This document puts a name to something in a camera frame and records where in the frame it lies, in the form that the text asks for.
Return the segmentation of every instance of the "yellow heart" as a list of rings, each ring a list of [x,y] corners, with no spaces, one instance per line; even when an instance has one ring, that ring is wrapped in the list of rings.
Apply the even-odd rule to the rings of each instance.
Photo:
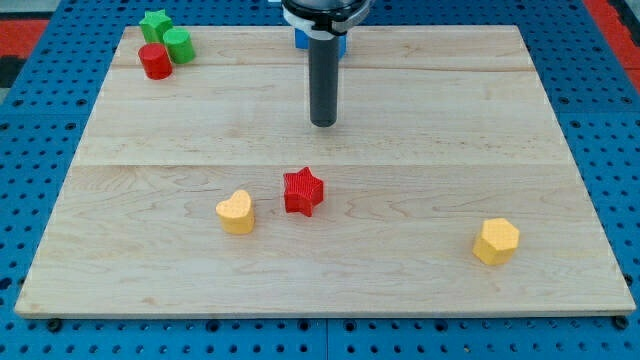
[[[216,214],[220,218],[222,230],[230,234],[248,234],[253,230],[253,201],[245,190],[238,190],[228,200],[219,202]]]

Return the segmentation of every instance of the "blue pegboard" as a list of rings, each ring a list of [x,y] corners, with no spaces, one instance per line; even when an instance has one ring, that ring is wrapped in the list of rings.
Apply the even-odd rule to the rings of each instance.
[[[0,107],[0,358],[638,358],[640,318],[28,321],[12,309],[125,25],[285,25],[265,0],[62,0]],[[640,98],[578,0],[378,0],[368,25],[516,24],[640,299]]]

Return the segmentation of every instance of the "green cylinder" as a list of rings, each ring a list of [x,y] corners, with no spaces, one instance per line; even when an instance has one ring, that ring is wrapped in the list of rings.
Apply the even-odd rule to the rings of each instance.
[[[191,35],[187,30],[182,28],[169,29],[162,38],[174,63],[186,64],[196,57],[191,44]]]

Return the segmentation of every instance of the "yellow block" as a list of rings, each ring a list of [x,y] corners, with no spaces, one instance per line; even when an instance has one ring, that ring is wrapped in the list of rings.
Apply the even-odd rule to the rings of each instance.
[[[216,214],[220,218],[222,230],[230,234],[248,234],[253,230],[255,216],[253,201],[245,190],[238,190],[231,198],[216,205]]]
[[[508,262],[518,248],[520,230],[507,219],[485,220],[476,236],[473,254],[487,265]]]

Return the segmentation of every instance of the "red star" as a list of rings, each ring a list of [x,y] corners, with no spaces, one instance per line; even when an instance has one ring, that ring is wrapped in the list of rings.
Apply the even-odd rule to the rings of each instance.
[[[324,183],[311,174],[309,167],[297,173],[284,174],[284,207],[287,212],[311,216],[313,207],[324,198]]]

